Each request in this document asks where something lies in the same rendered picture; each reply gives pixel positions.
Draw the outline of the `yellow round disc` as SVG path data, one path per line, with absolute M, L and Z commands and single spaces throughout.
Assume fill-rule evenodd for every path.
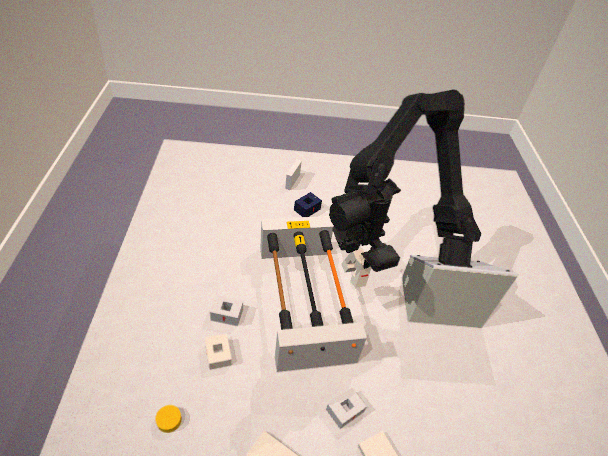
M 156 422 L 162 432 L 171 433 L 180 426 L 180 410 L 174 405 L 163 406 L 157 412 Z

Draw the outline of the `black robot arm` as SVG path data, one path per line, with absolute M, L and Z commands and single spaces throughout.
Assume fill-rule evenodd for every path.
M 381 220 L 387 216 L 393 195 L 401 192 L 394 181 L 387 179 L 396 151 L 421 115 L 425 115 L 435 134 L 441 189 L 441 198 L 433 205 L 438 237 L 445 237 L 440 245 L 439 262 L 472 268 L 472 245 L 479 242 L 481 231 L 463 194 L 458 130 L 464 108 L 463 95 L 454 89 L 406 96 L 377 139 L 352 159 L 345 194 L 331 198 L 329 210 L 332 230 L 342 251 L 351 253 L 359 249 L 359 244 L 368 245 L 368 231 L 361 223 L 368 218 Z

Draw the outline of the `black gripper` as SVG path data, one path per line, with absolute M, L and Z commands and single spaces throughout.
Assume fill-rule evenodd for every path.
M 361 253 L 364 257 L 364 269 L 371 267 L 373 271 L 379 272 L 398 266 L 400 256 L 391 245 L 382 243 L 379 239 L 379 237 L 385 236 L 386 232 L 383 230 L 383 226 L 389 221 L 390 218 L 386 216 L 381 220 L 368 218 L 361 223 L 368 231 L 368 245 L 371 245 L 369 251 Z

